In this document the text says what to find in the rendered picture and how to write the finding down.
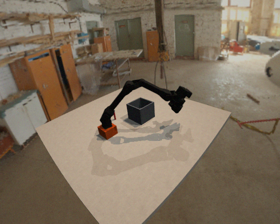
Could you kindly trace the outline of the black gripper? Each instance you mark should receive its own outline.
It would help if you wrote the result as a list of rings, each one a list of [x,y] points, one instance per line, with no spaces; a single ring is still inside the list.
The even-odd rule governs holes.
[[[188,89],[186,89],[186,90],[188,91],[188,93],[186,94],[185,97],[190,98],[191,95],[192,95],[192,92],[190,92]],[[185,98],[185,97],[184,97],[184,98]],[[179,105],[174,105],[174,106],[171,108],[175,113],[178,113],[178,112],[182,109],[183,104],[185,103],[184,98],[181,99],[181,103],[180,103]]]

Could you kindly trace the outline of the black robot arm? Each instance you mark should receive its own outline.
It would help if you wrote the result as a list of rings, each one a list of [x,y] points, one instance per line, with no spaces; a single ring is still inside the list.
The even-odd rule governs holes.
[[[110,106],[104,109],[103,115],[100,119],[102,123],[102,127],[107,129],[112,127],[111,117],[114,115],[114,109],[120,103],[120,101],[129,94],[132,90],[135,90],[139,87],[144,87],[156,94],[158,94],[165,101],[170,101],[168,105],[172,108],[174,105],[179,105],[181,103],[181,99],[183,99],[188,91],[184,87],[179,87],[176,91],[169,91],[166,89],[159,88],[158,86],[144,80],[138,79],[133,81],[126,81],[123,86],[122,91],[117,95],[115,100],[111,103]]]

